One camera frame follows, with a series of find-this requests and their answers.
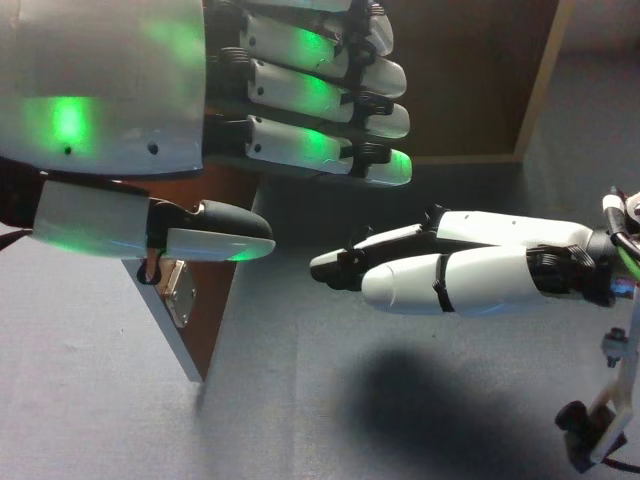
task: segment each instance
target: gray surface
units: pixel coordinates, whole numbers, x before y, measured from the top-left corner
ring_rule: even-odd
[[[563,59],[524,169],[426,168],[377,192],[268,181],[279,248],[239,270],[201,391],[119,262],[16,245],[0,256],[0,478],[577,478],[553,417],[602,387],[598,345],[628,306],[392,317],[307,265],[433,202],[599,222],[603,190],[640,185],[638,72]],[[620,456],[638,461],[640,423],[628,434]]]

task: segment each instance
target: gray wall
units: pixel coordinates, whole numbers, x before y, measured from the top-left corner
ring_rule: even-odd
[[[203,389],[118,262],[16,245],[0,256],[0,478],[577,477],[553,418],[604,385],[599,342],[628,306],[392,317],[307,265],[431,203],[599,223],[608,186],[640,185],[639,77],[637,60],[563,58],[524,168],[422,168],[380,191],[269,179],[257,207],[279,248],[240,268]]]

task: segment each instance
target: metal latch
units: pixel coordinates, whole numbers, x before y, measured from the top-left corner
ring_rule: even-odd
[[[183,260],[162,260],[160,268],[163,281],[156,288],[175,326],[184,328],[189,323],[197,294],[191,268]]]

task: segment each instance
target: black knob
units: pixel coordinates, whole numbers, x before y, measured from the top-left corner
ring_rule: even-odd
[[[583,432],[589,426],[587,407],[577,400],[571,402],[556,415],[556,425],[565,432]]]

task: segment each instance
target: robotic hand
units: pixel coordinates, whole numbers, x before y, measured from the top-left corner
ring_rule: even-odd
[[[257,215],[206,201],[188,212],[116,180],[231,156],[406,183],[400,152],[287,124],[406,135],[392,48],[384,9],[367,0],[4,1],[0,222],[22,230],[0,247],[32,235],[119,258],[270,253]]]
[[[336,290],[362,292],[372,307],[395,314],[456,312],[483,316],[520,312],[548,296],[583,298],[612,307],[634,298],[627,334],[613,329],[602,350],[617,378],[587,409],[567,405],[556,418],[569,458],[584,472],[598,463],[640,473],[608,458],[626,443],[640,344],[640,194],[616,189],[603,200],[607,228],[484,212],[432,208],[426,221],[372,235],[366,228],[347,249],[311,261],[312,277]],[[614,410],[607,405],[612,403]]]

